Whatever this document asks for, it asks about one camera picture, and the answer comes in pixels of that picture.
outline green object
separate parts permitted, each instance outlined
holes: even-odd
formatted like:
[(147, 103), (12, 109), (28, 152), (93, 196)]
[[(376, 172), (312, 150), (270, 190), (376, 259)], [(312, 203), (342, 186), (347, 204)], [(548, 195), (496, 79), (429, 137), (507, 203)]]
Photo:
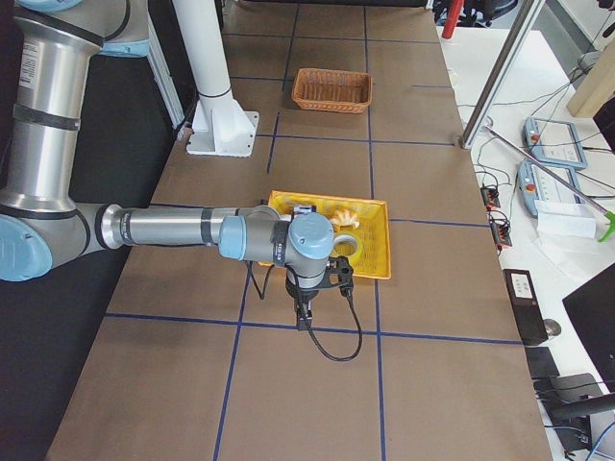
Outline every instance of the green object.
[(598, 240), (599, 242), (605, 242), (606, 239), (611, 235), (611, 233), (615, 232), (615, 213), (612, 211), (607, 211), (604, 214), (604, 217), (608, 219), (610, 224), (608, 225), (608, 229), (606, 230), (606, 233), (603, 235), (603, 237), (600, 240)]

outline basket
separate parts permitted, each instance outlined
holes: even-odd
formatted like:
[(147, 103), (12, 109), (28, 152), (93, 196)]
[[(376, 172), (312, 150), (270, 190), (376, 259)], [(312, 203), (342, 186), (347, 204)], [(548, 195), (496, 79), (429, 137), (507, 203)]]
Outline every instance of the basket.
[[(339, 237), (343, 244), (337, 249), (334, 248), (332, 255), (346, 255), (357, 277), (391, 278), (386, 202), (273, 190), (269, 196), (268, 205), (277, 210), (279, 214), (292, 214), (296, 205), (316, 206), (316, 211), (328, 219), (334, 218), (337, 211), (348, 210), (356, 214), (359, 222), (357, 228), (335, 227), (335, 238)], [(349, 248), (346, 243), (352, 238), (356, 240), (356, 244), (351, 247), (355, 250), (359, 249), (356, 257), (345, 253), (345, 250)]]
[(363, 113), (372, 102), (372, 78), (361, 72), (299, 69), (292, 100), (301, 109)]

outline label on robot arm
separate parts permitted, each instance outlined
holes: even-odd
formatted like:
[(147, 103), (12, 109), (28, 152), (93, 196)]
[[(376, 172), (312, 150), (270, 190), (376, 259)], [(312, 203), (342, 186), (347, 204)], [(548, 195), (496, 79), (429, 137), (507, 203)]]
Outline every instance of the label on robot arm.
[(33, 43), (23, 44), (21, 55), (21, 71), (19, 72), (19, 85), (32, 88), (37, 80), (38, 47)]
[(510, 279), (512, 280), (512, 286), (517, 298), (533, 299), (531, 288), (529, 288), (528, 276), (525, 274), (510, 274)]

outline yellow plastic basket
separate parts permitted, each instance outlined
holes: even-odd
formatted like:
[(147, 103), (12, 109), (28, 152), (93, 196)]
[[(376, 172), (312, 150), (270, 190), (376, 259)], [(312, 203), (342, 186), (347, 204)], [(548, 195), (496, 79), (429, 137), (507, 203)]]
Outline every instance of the yellow plastic basket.
[[(305, 205), (316, 206), (316, 211), (328, 219), (334, 220), (339, 217), (339, 213), (344, 212), (356, 217), (356, 228), (352, 225), (333, 226), (339, 244), (333, 249), (332, 255), (346, 255), (357, 277), (391, 278), (386, 202), (274, 190), (269, 196), (268, 205), (279, 214), (291, 214), (295, 206)], [(353, 245), (349, 246), (348, 241), (352, 241)]]

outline light blue joint cap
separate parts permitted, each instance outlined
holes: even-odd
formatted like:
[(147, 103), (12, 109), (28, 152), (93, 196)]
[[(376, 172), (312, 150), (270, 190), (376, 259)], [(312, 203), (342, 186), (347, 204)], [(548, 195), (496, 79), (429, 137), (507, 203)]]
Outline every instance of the light blue joint cap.
[(290, 223), (288, 236), (295, 250), (309, 259), (322, 259), (333, 250), (333, 226), (322, 214), (296, 216)]
[(35, 12), (63, 12), (83, 0), (17, 0), (17, 4)]
[(40, 277), (52, 264), (51, 250), (38, 232), (16, 218), (0, 215), (0, 279)]
[(103, 45), (99, 55), (115, 58), (144, 58), (150, 52), (150, 40), (108, 41)]
[(227, 216), (220, 225), (218, 252), (230, 259), (243, 259), (246, 255), (248, 236), (243, 216)]

